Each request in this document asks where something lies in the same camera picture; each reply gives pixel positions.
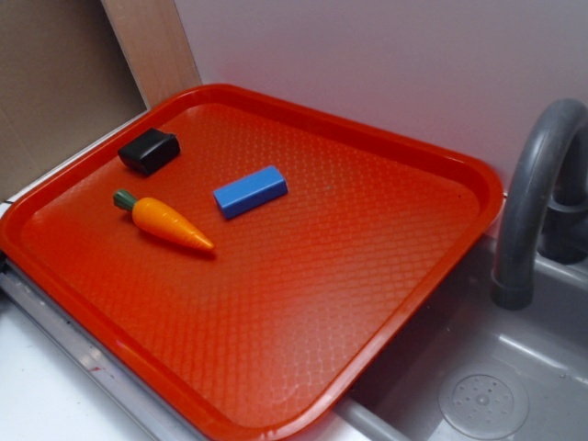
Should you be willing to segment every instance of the orange carrot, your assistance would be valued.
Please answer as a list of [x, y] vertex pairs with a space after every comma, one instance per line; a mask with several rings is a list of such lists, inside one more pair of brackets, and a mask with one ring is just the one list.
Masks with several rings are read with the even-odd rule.
[[173, 243], [198, 250], [211, 250], [212, 242], [177, 211], [154, 198], [136, 199], [127, 190], [114, 194], [114, 205], [130, 211], [140, 229]]

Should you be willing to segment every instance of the sink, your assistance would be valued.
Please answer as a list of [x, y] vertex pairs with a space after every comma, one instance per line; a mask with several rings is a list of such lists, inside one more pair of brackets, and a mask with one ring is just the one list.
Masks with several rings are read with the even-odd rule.
[[538, 257], [533, 302], [504, 310], [493, 250], [484, 237], [347, 394], [401, 439], [588, 434], [588, 276]]

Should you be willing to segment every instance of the blue block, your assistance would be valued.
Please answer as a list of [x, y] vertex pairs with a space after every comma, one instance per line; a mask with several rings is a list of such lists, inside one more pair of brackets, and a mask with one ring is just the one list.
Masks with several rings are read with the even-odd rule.
[[239, 216], [286, 193], [286, 180], [273, 165], [212, 192], [227, 219]]

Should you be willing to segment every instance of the black object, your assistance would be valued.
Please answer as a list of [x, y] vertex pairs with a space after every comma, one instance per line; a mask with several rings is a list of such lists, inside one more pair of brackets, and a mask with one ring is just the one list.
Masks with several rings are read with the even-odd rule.
[[122, 162], [144, 175], [152, 175], [180, 153], [172, 133], [149, 129], [119, 150]]

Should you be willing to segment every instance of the sink drain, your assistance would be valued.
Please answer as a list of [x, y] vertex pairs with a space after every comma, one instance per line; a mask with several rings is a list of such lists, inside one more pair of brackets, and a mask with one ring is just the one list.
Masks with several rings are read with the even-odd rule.
[[453, 372], [439, 391], [446, 420], [474, 439], [499, 439], [516, 432], [528, 415], [523, 385], [502, 367], [468, 365]]

